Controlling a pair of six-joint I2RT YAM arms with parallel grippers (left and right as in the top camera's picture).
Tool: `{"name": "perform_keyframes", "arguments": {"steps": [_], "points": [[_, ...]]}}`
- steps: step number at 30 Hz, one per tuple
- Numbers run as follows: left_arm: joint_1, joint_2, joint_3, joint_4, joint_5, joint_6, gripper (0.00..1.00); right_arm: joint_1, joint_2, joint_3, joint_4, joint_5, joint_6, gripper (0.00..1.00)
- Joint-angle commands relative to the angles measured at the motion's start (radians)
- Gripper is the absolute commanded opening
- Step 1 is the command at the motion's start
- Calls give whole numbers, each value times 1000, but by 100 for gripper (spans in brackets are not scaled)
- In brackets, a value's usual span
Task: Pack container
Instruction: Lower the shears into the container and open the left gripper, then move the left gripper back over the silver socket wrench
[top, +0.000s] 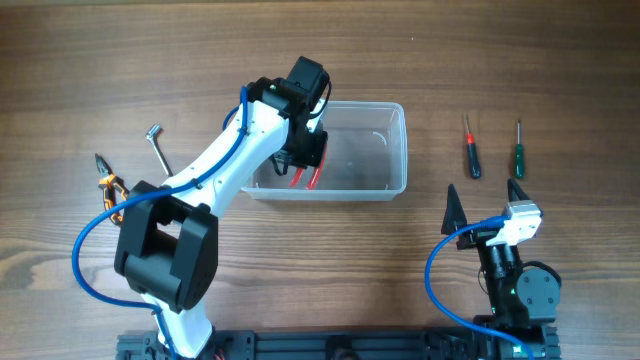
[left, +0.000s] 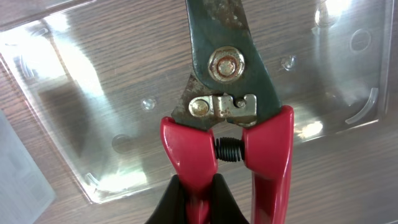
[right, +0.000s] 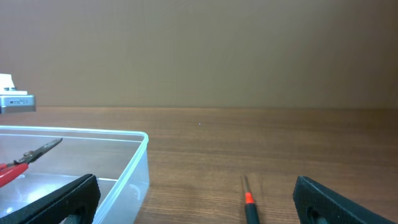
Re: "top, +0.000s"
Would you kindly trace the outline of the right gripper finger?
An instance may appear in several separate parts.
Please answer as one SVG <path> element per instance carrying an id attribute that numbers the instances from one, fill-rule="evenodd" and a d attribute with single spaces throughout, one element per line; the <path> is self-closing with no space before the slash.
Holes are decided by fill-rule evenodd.
<path id="1" fill-rule="evenodd" d="M 507 194 L 510 202 L 528 201 L 530 199 L 514 178 L 507 180 Z"/>
<path id="2" fill-rule="evenodd" d="M 466 227 L 467 224 L 467 218 L 458 192 L 455 186 L 450 184 L 447 188 L 447 204 L 441 226 L 441 233 L 451 235 L 457 230 Z"/>

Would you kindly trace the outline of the red black screwdriver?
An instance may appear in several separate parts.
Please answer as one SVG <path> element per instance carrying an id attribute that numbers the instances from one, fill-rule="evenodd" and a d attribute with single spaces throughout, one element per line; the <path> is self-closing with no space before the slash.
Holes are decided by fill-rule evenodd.
<path id="1" fill-rule="evenodd" d="M 464 115 L 464 120 L 466 129 L 469 174 L 472 179 L 479 179 L 482 176 L 482 170 L 479 162 L 475 138 L 473 137 L 473 134 L 471 132 L 469 116 L 467 114 Z"/>

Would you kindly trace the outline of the silver L-shaped socket wrench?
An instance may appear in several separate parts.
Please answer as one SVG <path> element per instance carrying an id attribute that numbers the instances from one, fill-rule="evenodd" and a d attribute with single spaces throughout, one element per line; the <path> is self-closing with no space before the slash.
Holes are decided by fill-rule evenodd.
<path id="1" fill-rule="evenodd" d="M 164 156 L 163 152 L 161 151 L 161 148 L 159 146 L 159 142 L 158 142 L 158 137 L 161 134 L 161 132 L 163 131 L 162 127 L 159 124 L 154 124 L 150 127 L 150 129 L 147 131 L 145 138 L 150 142 L 152 148 L 154 149 L 160 164 L 165 172 L 165 174 L 168 177 L 172 177 L 173 176 L 173 172 L 171 171 L 171 168 L 166 160 L 166 157 Z"/>

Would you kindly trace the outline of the orange black long-nose pliers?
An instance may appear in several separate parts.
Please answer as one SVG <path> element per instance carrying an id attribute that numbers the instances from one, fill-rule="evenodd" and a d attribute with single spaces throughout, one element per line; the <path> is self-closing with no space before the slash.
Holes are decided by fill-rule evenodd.
<path id="1" fill-rule="evenodd" d="M 117 196 L 123 200 L 129 197 L 129 190 L 124 180 L 118 177 L 111 169 L 107 161 L 98 153 L 95 154 L 96 167 L 100 174 L 98 187 L 102 191 L 104 210 L 111 210 L 117 205 Z"/>

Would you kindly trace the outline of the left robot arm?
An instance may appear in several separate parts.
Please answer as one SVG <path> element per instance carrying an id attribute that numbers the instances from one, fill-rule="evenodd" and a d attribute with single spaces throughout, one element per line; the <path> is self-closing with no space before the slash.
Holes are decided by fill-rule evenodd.
<path id="1" fill-rule="evenodd" d="M 323 66 L 300 57 L 285 78 L 262 77 L 243 87 L 240 104 L 219 137 L 189 167 L 156 187 L 130 193 L 114 259 L 115 271 L 141 295 L 158 330 L 121 359 L 217 359 L 203 297 L 218 267 L 219 220 L 254 171 L 269 161 L 279 176 L 295 170 L 296 184 L 321 175 L 328 143 L 322 113 L 332 84 Z"/>

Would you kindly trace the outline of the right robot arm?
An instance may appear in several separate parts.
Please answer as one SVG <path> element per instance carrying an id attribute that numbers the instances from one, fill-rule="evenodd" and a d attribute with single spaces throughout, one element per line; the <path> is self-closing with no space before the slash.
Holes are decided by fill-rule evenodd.
<path id="1" fill-rule="evenodd" d="M 447 204 L 441 233 L 459 232 L 456 247 L 475 250 L 480 260 L 492 313 L 477 315 L 472 324 L 494 330 L 516 340 L 472 330 L 461 350 L 466 359 L 559 359 L 561 349 L 556 307 L 560 303 L 562 280 L 550 266 L 540 261 L 524 262 L 518 245 L 531 240 L 542 223 L 543 211 L 519 184 L 507 181 L 508 203 L 504 221 L 481 228 L 468 228 L 463 206 L 454 185 L 447 189 Z"/>

